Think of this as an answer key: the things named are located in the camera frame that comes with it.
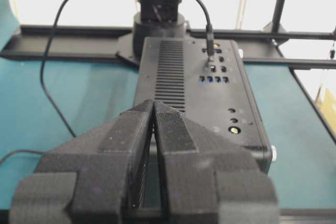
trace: usb port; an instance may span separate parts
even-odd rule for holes
[[[214,50],[215,50],[215,53],[217,53],[217,54],[221,54],[221,53],[222,53],[222,50],[221,50],[221,49],[217,49],[217,48],[215,48]],[[206,52],[208,52],[208,50],[207,50],[206,48],[203,48],[203,49],[202,49],[202,52],[206,53]]]
[[[210,70],[212,73],[216,72],[216,66],[210,65]]]

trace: hole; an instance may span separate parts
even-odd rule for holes
[[[234,134],[234,135],[238,135],[240,132],[242,132],[242,131],[240,130],[240,128],[238,128],[238,127],[234,127],[234,126],[230,127],[230,128],[229,128],[229,131],[230,131],[232,134]]]
[[[212,73],[216,72],[216,66],[210,65],[210,70]]]

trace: teal table surface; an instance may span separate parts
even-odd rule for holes
[[[8,0],[0,0],[0,50],[6,45],[18,28],[19,22],[13,16]]]
[[[0,59],[0,156],[18,148],[47,151],[71,139],[42,92],[39,62]],[[280,205],[336,208],[336,146],[286,66],[247,65],[271,144]],[[138,71],[126,66],[48,62],[50,93],[79,135],[133,106]],[[0,166],[0,209],[39,157],[18,154]]]

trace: white wall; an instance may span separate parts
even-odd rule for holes
[[[239,0],[202,0],[217,29],[235,27]],[[22,24],[48,25],[54,20],[62,0],[17,0]],[[261,29],[271,21],[276,0],[247,0],[243,29]],[[205,19],[194,0],[184,0],[180,12],[193,28],[204,28]],[[134,0],[71,0],[60,19],[61,25],[131,26],[135,13]],[[282,25],[292,31],[331,31],[336,25],[334,0],[286,0]],[[281,46],[287,58],[326,59],[331,41],[291,40]],[[308,90],[317,90],[315,81],[321,76],[299,73]]]

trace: black metal frame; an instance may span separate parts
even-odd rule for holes
[[[217,39],[243,39],[250,41],[281,41],[288,39],[313,39],[313,40],[336,40],[336,30],[330,33],[315,32],[287,32],[280,31],[281,15],[284,8],[285,0],[277,0],[274,15],[272,19],[271,31],[256,30],[215,30]],[[34,33],[35,35],[46,37],[49,34],[49,26],[21,26],[22,34]],[[132,32],[131,28],[124,27],[59,27],[57,36],[78,35],[80,37],[94,36],[118,38]],[[201,29],[188,29],[188,34],[195,38],[205,38],[206,33]],[[13,36],[12,41],[20,39]],[[282,56],[280,49],[274,46]],[[0,57],[12,60],[40,60],[42,52],[29,52],[4,49],[0,52]],[[108,63],[125,63],[116,54],[76,54],[73,52],[58,52],[50,54],[51,60],[62,61],[80,61],[80,62],[108,62]],[[286,58],[244,58],[245,63],[257,64],[284,64],[289,67],[298,85],[311,103],[317,115],[321,119],[325,128],[332,136],[336,143],[335,133],[331,130],[324,116],[320,113],[313,100],[308,95],[302,83],[295,74],[295,70],[308,69],[336,69],[336,61],[332,60],[307,60],[307,59],[286,59]],[[125,211],[126,223],[166,223],[166,218],[157,209],[147,209],[145,211]],[[336,209],[282,209],[281,223],[336,223]],[[0,223],[8,223],[8,211],[0,211]]]

